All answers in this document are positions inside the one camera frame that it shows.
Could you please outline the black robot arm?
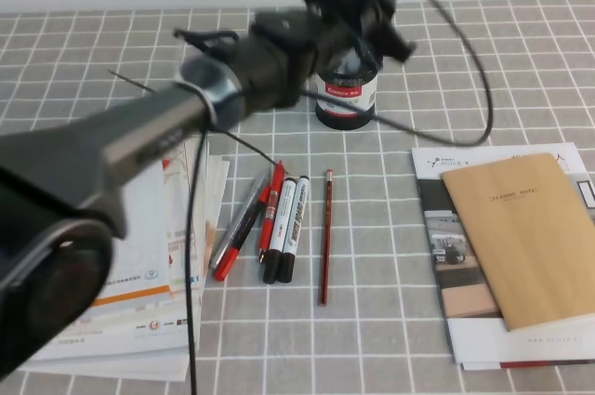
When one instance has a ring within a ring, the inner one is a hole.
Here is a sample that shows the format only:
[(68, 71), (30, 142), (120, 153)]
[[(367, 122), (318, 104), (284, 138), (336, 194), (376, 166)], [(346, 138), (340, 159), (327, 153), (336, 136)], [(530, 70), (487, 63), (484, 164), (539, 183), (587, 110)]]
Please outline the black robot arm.
[(196, 46), (164, 88), (68, 125), (1, 138), (1, 373), (79, 318), (126, 236), (121, 190), (194, 133), (293, 106), (355, 47), (405, 61), (394, 0), (304, 0), (257, 13), (246, 36), (177, 31)]

